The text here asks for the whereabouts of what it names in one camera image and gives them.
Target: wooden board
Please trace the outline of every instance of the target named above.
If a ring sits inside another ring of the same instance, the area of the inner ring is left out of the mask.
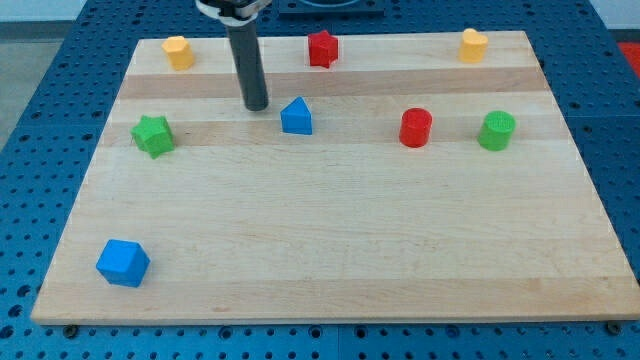
[[[271,105],[246,111],[225,39],[194,39],[172,71],[138,44],[32,317],[43,324],[492,322],[636,319],[640,289],[523,32],[343,36],[331,69],[306,38],[262,38]],[[314,135],[283,134],[298,95]],[[434,116],[398,142],[402,112]],[[515,115],[509,148],[475,137]],[[129,129],[166,115],[156,160]],[[140,288],[94,266],[139,241]]]

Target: yellow hexagonal block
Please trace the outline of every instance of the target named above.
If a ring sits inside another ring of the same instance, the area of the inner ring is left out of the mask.
[[[458,59],[466,63],[481,62],[488,45],[489,38],[485,35],[480,34],[475,29],[466,29],[462,33]]]
[[[191,45],[184,36],[171,36],[162,43],[162,49],[174,70],[186,70],[193,65],[195,57]]]

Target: red cylinder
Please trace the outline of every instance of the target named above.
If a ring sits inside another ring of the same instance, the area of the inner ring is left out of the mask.
[[[421,147],[429,141],[431,114],[421,108],[411,108],[402,114],[400,142],[408,147]]]

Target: wooden table surface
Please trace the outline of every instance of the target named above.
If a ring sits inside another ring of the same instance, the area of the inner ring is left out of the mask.
[[[135,51],[32,317],[42,324],[493,322],[640,317],[640,287],[523,32],[341,36],[331,69],[306,37],[261,38],[270,107],[244,109],[226,39]],[[281,132],[304,96],[312,136]],[[410,107],[430,142],[398,141]],[[483,117],[517,120],[480,147]],[[129,130],[165,115],[151,160]],[[151,258],[139,288],[95,263],[110,238]]]

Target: green cylinder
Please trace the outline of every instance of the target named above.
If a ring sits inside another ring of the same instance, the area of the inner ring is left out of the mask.
[[[509,145],[515,129],[516,119],[513,115],[505,111],[492,111],[484,118],[478,142],[487,150],[504,150]]]

